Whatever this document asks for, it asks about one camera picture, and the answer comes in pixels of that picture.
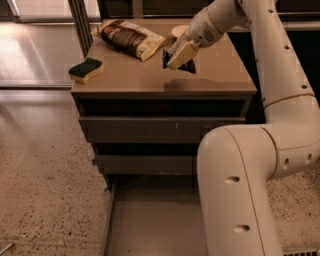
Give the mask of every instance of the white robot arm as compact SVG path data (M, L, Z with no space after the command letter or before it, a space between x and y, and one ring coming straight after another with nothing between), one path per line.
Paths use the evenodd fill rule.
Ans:
M303 170L320 156L320 110L274 0L215 0L169 50L169 68L192 59L248 22L266 124L209 132L198 151L208 255L283 255L266 182Z

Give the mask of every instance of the yellow sponge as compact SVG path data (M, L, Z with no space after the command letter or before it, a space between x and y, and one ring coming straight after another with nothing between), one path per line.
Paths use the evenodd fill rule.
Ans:
M87 82L104 70L103 63L99 60L86 58L86 60L69 70L70 78L76 82L87 84Z

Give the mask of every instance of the drawer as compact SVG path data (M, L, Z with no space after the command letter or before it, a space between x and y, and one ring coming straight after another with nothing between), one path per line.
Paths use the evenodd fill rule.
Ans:
M199 143L210 130L241 117L80 117L90 143Z
M195 175L196 156L97 155L102 174Z

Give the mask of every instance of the chip bag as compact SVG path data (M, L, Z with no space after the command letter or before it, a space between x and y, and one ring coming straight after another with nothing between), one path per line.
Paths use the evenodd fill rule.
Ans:
M126 20L108 20L91 34L142 61L150 58L165 42L165 37Z

